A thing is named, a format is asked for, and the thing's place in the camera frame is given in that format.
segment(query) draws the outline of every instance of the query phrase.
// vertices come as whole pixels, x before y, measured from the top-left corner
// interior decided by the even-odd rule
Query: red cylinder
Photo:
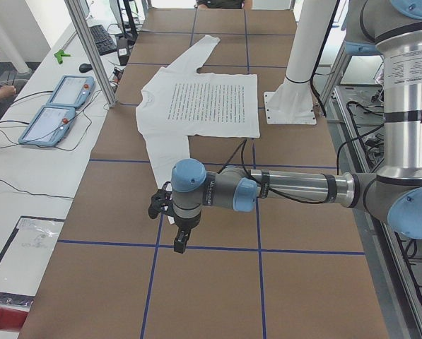
[[[0,306],[0,330],[18,332],[27,318],[28,312]]]

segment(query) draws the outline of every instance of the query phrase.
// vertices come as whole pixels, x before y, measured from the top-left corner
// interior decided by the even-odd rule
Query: black keyboard
[[[113,42],[110,34],[102,25],[95,25],[90,27],[91,35],[95,40],[99,55],[105,55],[117,51],[117,45]]]

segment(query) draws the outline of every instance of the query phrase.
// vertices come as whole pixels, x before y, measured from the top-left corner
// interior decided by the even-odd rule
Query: blue joint cap
[[[422,187],[396,200],[388,211],[388,225],[412,239],[422,239]]]
[[[346,53],[349,55],[380,55],[374,44],[362,44],[358,42],[344,42]]]
[[[253,180],[242,178],[234,192],[233,210],[250,212],[254,208],[258,187]]]
[[[389,0],[398,12],[409,18],[422,20],[422,0]]]
[[[195,159],[184,159],[176,163],[171,171],[171,187],[176,192],[192,192],[206,180],[206,168]]]

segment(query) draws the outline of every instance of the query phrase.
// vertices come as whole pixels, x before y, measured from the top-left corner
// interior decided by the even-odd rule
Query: green object
[[[57,53],[54,54],[54,57],[57,58],[59,64],[63,64],[63,57],[70,57],[70,54],[66,54],[63,49],[60,49]]]

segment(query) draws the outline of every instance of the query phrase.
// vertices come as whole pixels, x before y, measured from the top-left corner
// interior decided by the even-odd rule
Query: black mouse
[[[91,64],[81,64],[79,67],[78,67],[78,70],[81,72],[81,73],[86,73],[86,72],[88,72],[88,71],[91,71],[93,69],[93,67],[91,66]]]

